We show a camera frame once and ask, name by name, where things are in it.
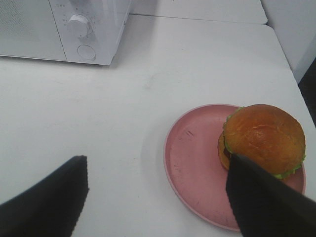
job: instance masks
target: microwave dial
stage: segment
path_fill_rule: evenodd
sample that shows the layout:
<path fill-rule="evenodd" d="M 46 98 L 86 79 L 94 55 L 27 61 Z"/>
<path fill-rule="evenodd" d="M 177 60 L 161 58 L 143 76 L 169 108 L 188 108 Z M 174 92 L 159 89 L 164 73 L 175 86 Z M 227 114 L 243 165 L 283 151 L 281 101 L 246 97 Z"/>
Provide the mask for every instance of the microwave dial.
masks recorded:
<path fill-rule="evenodd" d="M 92 32 L 89 20 L 82 15 L 72 15 L 67 22 L 67 30 L 77 38 L 83 38 Z"/>

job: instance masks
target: table surface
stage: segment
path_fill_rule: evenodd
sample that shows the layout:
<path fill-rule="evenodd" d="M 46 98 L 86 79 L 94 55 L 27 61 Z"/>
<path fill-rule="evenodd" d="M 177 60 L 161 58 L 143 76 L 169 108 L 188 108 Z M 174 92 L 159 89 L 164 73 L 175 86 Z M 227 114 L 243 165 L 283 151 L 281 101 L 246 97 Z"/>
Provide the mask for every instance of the table surface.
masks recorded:
<path fill-rule="evenodd" d="M 315 126 L 268 26 L 131 15 L 111 66 L 3 57 L 0 75 L 0 202 L 87 155 L 90 191 L 75 237 L 240 236 L 188 210 L 165 174 L 170 127 L 205 104 L 292 114 L 316 200 Z"/>
<path fill-rule="evenodd" d="M 134 0 L 131 13 L 266 24 L 260 0 Z"/>

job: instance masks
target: microwave door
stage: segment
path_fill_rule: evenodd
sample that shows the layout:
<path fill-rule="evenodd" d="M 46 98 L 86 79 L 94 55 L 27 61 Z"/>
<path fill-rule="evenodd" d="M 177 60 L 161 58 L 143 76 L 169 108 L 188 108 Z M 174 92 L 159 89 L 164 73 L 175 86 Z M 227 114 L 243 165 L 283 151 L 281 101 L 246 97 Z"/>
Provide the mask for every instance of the microwave door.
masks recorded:
<path fill-rule="evenodd" d="M 48 0 L 0 0 L 0 55 L 67 60 Z"/>

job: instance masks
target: hamburger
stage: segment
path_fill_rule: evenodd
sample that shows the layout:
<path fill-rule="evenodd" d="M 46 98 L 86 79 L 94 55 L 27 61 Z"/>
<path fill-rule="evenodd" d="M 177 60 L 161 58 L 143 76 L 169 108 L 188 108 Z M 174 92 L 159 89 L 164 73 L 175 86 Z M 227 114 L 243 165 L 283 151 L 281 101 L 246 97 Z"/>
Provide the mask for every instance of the hamburger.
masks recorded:
<path fill-rule="evenodd" d="M 226 169 L 230 155 L 240 154 L 276 178 L 284 179 L 302 165 L 305 135 L 295 118 L 275 106 L 240 107 L 227 117 L 218 151 Z"/>

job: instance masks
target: microwave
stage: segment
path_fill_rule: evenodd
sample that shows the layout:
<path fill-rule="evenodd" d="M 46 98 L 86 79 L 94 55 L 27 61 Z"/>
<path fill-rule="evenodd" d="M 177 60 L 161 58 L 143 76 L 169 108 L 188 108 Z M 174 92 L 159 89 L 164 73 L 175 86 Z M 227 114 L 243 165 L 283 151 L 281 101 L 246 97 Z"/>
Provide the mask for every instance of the microwave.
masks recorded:
<path fill-rule="evenodd" d="M 131 0 L 0 0 L 0 55 L 109 65 Z"/>

